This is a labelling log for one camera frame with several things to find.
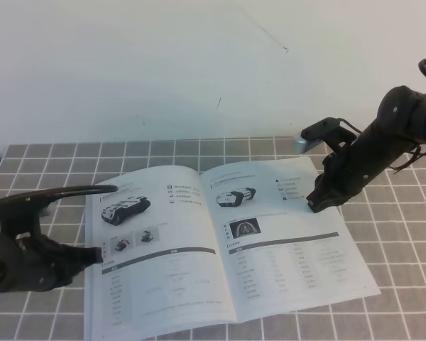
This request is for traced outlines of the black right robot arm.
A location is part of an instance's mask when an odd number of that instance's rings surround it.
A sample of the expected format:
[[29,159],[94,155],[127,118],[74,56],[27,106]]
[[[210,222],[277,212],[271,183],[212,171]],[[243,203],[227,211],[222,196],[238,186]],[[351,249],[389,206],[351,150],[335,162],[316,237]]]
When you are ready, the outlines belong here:
[[426,94],[406,86],[393,88],[383,98],[377,117],[356,135],[328,117],[302,130],[308,142],[323,141],[332,152],[307,196],[313,212],[340,206],[358,195],[375,177],[404,153],[412,161],[422,157],[426,145]]

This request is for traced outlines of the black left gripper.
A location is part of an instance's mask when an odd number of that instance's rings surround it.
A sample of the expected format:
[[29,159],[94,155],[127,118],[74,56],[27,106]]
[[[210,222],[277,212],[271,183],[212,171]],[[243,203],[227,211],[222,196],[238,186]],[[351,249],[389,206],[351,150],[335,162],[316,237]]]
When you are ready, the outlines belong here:
[[42,233],[40,214],[54,201],[0,199],[0,293],[51,291],[103,262],[99,247],[71,247]]

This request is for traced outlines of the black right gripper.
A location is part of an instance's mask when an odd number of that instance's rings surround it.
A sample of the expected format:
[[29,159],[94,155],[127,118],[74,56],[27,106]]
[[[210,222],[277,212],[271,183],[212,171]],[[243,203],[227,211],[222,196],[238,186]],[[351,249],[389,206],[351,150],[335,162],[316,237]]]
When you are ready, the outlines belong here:
[[352,145],[327,157],[307,204],[314,213],[340,206],[358,195],[380,173],[378,139],[361,135]]

